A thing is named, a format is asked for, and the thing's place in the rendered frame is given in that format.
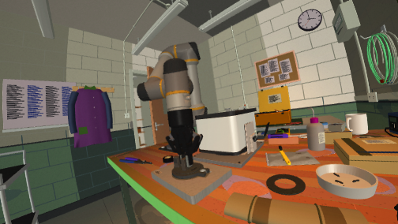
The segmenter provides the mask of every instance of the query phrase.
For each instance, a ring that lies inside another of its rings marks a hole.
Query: yellow toolbox
[[[287,86],[258,92],[260,113],[255,114],[256,125],[291,123],[291,104]]]

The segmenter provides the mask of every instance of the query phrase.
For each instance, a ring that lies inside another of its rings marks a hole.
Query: black ring
[[[275,182],[278,181],[279,179],[291,180],[295,183],[295,187],[292,189],[282,189],[275,185]],[[306,183],[304,183],[304,181],[302,179],[300,179],[296,176],[293,176],[293,175],[277,174],[277,175],[270,177],[267,180],[267,187],[268,187],[268,189],[270,189],[273,192],[276,192],[278,194],[285,195],[285,196],[293,196],[293,195],[297,195],[297,194],[303,192],[306,189]]]
[[[166,155],[163,157],[163,162],[164,163],[170,163],[173,162],[173,156],[172,155]]]

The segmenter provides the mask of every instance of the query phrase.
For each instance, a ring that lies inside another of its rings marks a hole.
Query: purple coat
[[[74,147],[112,141],[112,109],[106,92],[81,88],[73,91],[68,103],[69,129]]]

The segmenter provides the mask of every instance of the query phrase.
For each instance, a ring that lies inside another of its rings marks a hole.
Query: bottle
[[[315,117],[315,114],[310,119],[310,124],[307,125],[306,129],[308,148],[312,151],[324,150],[326,148],[325,129],[324,126],[319,123],[318,118]]]

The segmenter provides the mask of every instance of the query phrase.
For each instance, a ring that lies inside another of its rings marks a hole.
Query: green pocket
[[[88,133],[87,127],[79,128],[79,135],[84,135],[84,134],[87,134],[87,133]]]

